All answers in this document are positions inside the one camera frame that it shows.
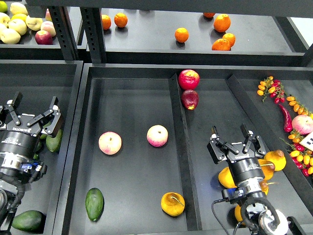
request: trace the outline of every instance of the orange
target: orange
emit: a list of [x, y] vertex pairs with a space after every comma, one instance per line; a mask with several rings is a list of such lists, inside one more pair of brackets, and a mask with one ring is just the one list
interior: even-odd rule
[[207, 18], [212, 18], [215, 15], [215, 13], [204, 12], [203, 15]]
[[189, 38], [189, 33], [188, 30], [185, 28], [178, 28], [175, 31], [175, 38], [178, 42], [184, 43], [188, 40]]
[[108, 30], [111, 27], [111, 19], [108, 15], [101, 15], [102, 26], [104, 30]]
[[220, 14], [215, 19], [213, 26], [216, 31], [222, 33], [229, 29], [230, 23], [230, 18], [227, 14]]
[[235, 44], [236, 37], [232, 33], [226, 33], [223, 35], [223, 38], [229, 40], [230, 47], [232, 47]]
[[212, 45], [212, 50], [230, 50], [230, 42], [225, 38], [216, 40]]
[[114, 23], [117, 27], [124, 28], [127, 25], [127, 16], [123, 13], [117, 13], [114, 16]]

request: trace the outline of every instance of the shelf post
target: shelf post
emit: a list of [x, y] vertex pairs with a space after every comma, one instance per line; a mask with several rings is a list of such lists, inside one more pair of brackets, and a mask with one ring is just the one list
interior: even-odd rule
[[101, 8], [80, 8], [83, 28], [86, 33], [91, 61], [106, 63], [106, 49], [103, 35]]
[[77, 45], [67, 8], [63, 6], [49, 6], [48, 9], [64, 60], [78, 60]]

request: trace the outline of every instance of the green apple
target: green apple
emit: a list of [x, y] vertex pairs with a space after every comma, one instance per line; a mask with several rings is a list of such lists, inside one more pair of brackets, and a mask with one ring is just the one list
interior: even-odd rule
[[26, 7], [19, 2], [12, 3], [10, 7], [10, 11], [13, 15], [22, 13], [28, 16]]
[[8, 5], [4, 1], [0, 1], [0, 12], [7, 12]]
[[9, 22], [9, 28], [17, 31], [21, 36], [27, 32], [26, 23], [23, 20], [15, 19]]
[[1, 31], [0, 38], [5, 44], [16, 44], [20, 41], [21, 36], [14, 29], [6, 28]]
[[40, 30], [41, 24], [43, 23], [43, 19], [27, 16], [25, 22], [27, 27], [29, 27], [31, 30], [38, 31]]
[[10, 19], [10, 17], [7, 14], [0, 12], [0, 24], [2, 23], [6, 27], [8, 27], [8, 23], [9, 23], [10, 20], [11, 19]]

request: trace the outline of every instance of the wire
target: wire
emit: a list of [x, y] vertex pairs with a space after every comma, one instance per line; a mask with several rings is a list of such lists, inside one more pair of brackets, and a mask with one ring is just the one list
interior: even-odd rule
[[214, 211], [214, 208], [213, 208], [214, 204], [220, 203], [220, 202], [228, 202], [228, 199], [219, 199], [219, 200], [215, 200], [215, 201], [212, 202], [212, 204], [211, 204], [211, 209], [212, 209], [212, 212], [213, 212], [213, 214], [214, 214], [214, 217], [216, 218], [216, 220], [218, 221], [218, 223], [219, 223], [219, 224], [221, 225], [221, 227], [224, 229], [224, 231], [226, 232], [226, 234], [229, 235], [229, 232], [226, 230], [226, 228], [224, 227], [224, 225], [222, 224], [222, 222], [217, 218], [217, 215], [216, 215], [216, 213], [215, 213], [215, 211]]
[[240, 221], [240, 222], [237, 223], [237, 225], [236, 225], [236, 227], [235, 227], [235, 229], [233, 231], [233, 235], [236, 234], [237, 229], [239, 228], [240, 225], [242, 225], [242, 223], [243, 223], [243, 221]]

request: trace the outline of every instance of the red apple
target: red apple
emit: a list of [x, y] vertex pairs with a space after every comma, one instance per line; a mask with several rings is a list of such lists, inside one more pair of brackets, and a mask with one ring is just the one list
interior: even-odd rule
[[181, 95], [181, 102], [186, 109], [194, 110], [199, 102], [198, 93], [194, 90], [185, 90]]
[[183, 70], [178, 77], [178, 83], [183, 90], [194, 90], [199, 82], [200, 76], [193, 70]]
[[292, 127], [301, 135], [306, 135], [313, 131], [313, 120], [307, 115], [298, 115], [292, 120]]
[[49, 32], [39, 30], [35, 35], [36, 43], [39, 45], [52, 45], [53, 39]]
[[108, 155], [117, 153], [122, 146], [121, 137], [112, 131], [103, 133], [99, 138], [99, 148]]
[[147, 133], [148, 142], [154, 147], [165, 145], [168, 138], [168, 132], [164, 126], [155, 125], [150, 127]]

